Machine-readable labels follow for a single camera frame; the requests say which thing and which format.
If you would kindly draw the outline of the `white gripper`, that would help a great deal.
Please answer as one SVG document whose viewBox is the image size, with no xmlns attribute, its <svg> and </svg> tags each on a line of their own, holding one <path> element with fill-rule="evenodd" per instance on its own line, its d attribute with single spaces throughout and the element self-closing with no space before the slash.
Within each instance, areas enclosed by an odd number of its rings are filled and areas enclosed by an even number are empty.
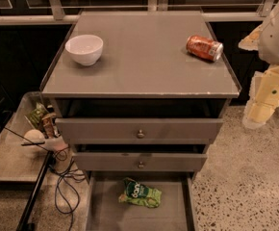
<svg viewBox="0 0 279 231">
<path fill-rule="evenodd" d="M 262 26 L 256 27 L 243 38 L 238 47 L 247 51 L 257 51 Z M 249 91 L 242 118 L 242 124 L 248 129 L 258 129 L 266 124 L 279 107 L 279 65 L 271 64 L 264 72 L 256 71 Z"/>
</svg>

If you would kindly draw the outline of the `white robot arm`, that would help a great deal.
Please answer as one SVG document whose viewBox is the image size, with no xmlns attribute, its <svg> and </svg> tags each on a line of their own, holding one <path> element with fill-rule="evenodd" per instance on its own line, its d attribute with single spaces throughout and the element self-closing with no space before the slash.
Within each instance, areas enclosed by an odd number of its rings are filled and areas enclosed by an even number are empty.
<svg viewBox="0 0 279 231">
<path fill-rule="evenodd" d="M 256 71 L 252 77 L 242 119 L 246 128 L 257 129 L 279 107 L 279 1 L 263 23 L 239 42 L 239 48 L 256 50 L 259 58 L 269 64 L 265 72 Z"/>
</svg>

